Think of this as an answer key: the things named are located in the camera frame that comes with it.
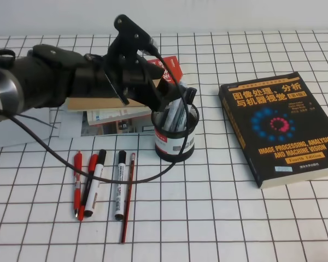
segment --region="white marker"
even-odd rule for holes
[[[124,150],[119,151],[119,175],[118,180],[124,180],[124,168],[125,168],[125,161],[126,161],[126,152]],[[116,199],[115,199],[115,219],[122,220],[124,218],[124,185],[118,184],[116,189]]]
[[[103,149],[99,151],[95,172],[93,174],[94,177],[102,176],[104,161],[106,159],[106,153],[107,153],[106,150]],[[95,180],[95,179],[93,179],[91,182],[89,196],[87,197],[87,201],[85,205],[84,217],[91,217],[95,210],[99,182],[100,182],[99,180]]]
[[[170,105],[170,108],[169,108],[168,116],[167,116],[167,118],[165,120],[165,124],[163,126],[163,129],[164,130],[166,130],[166,131],[169,131],[170,130],[170,127],[171,127],[171,125],[172,125],[172,123],[174,121],[176,112],[177,112],[177,110],[179,108],[180,102],[181,102],[181,98],[172,101],[172,103]]]

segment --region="robotic arm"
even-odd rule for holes
[[[125,105],[133,99],[163,111],[180,98],[175,85],[165,80],[154,85],[164,70],[137,54],[160,57],[151,36],[126,15],[119,15],[114,26],[119,34],[104,56],[36,45],[27,57],[15,59],[13,51],[0,50],[0,110],[14,115],[60,106],[67,97],[118,97]]]

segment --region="sticker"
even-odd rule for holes
[[[275,166],[276,172],[293,172],[293,168],[291,166]]]
[[[163,134],[160,134],[157,130],[155,130],[155,144],[156,146],[166,154],[179,154],[182,144],[185,138],[177,138],[171,139],[167,138]],[[195,144],[195,131],[193,131],[187,139],[187,143],[183,153],[189,151]]]

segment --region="black cable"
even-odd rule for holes
[[[53,126],[52,124],[48,124],[48,123],[46,123],[46,122],[44,122],[44,121],[42,121],[40,119],[37,119],[36,117],[26,116],[26,115],[22,115],[22,114],[16,114],[16,116],[20,116],[20,117],[24,117],[24,118],[27,118],[27,119],[35,120],[35,121],[37,121],[37,122],[39,122],[41,124],[44,124],[46,126],[49,126],[49,127],[52,127],[52,128],[57,128],[57,127]]]
[[[172,77],[175,86],[180,94],[181,100],[183,101],[184,104],[184,108],[185,108],[185,112],[186,115],[189,115],[189,111],[188,111],[188,106],[187,106],[187,102],[184,99],[184,94],[182,92],[182,90],[180,89],[180,86],[174,76],[174,74],[172,73],[172,71],[170,70],[170,68],[167,66],[166,62],[163,60],[163,58],[161,57],[161,55],[157,52],[155,54],[155,56],[163,63],[164,67],[167,69],[169,75]],[[142,180],[134,180],[134,181],[118,181],[118,180],[111,180],[111,179],[106,179],[106,178],[101,178],[101,177],[96,177],[96,176],[91,176],[88,173],[83,172],[82,170],[79,170],[77,168],[75,168],[72,164],[70,164],[68,161],[64,160],[62,157],[60,157],[54,150],[52,150],[47,144],[45,144],[33,131],[31,131],[29,129],[29,127],[27,127],[25,124],[23,124],[21,121],[19,121],[17,118],[15,118],[12,114],[2,111],[0,110],[0,115],[5,116],[6,118],[10,119],[11,121],[13,121],[15,124],[17,124],[19,127],[21,127],[25,132],[27,132],[32,138],[35,139],[35,141],[37,143],[39,143],[43,148],[46,149],[47,152],[49,152],[51,155],[53,155],[57,160],[59,160],[62,164],[64,164],[65,166],[71,168],[72,170],[74,170],[75,172],[78,172],[79,174],[87,177],[87,178],[91,178],[94,180],[98,180],[98,181],[102,181],[102,182],[106,182],[106,183],[114,183],[114,184],[140,184],[140,183],[146,183],[149,181],[152,181],[154,179],[157,179],[158,177],[161,177],[162,175],[164,175],[167,171],[169,171],[170,169],[173,168],[173,166],[175,166],[176,162],[173,162],[170,164],[170,166],[168,166],[165,170],[163,170],[162,172],[160,172],[159,174],[146,178],[146,179],[142,179]],[[185,131],[185,138],[184,138],[184,142],[183,145],[181,147],[181,150],[178,154],[178,157],[180,157],[183,154],[183,150],[185,149],[185,145],[187,143],[187,139],[189,136],[189,121],[188,121],[188,117],[187,117],[187,121],[186,121],[186,131]]]

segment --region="pen holder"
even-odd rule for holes
[[[178,157],[182,144],[185,139],[185,131],[169,132],[162,127],[168,115],[169,106],[163,112],[152,112],[151,120],[155,128],[155,152],[157,155],[168,162],[182,162],[187,160],[195,150],[195,128],[199,121],[199,112],[192,105],[189,121],[189,136],[183,154]]]

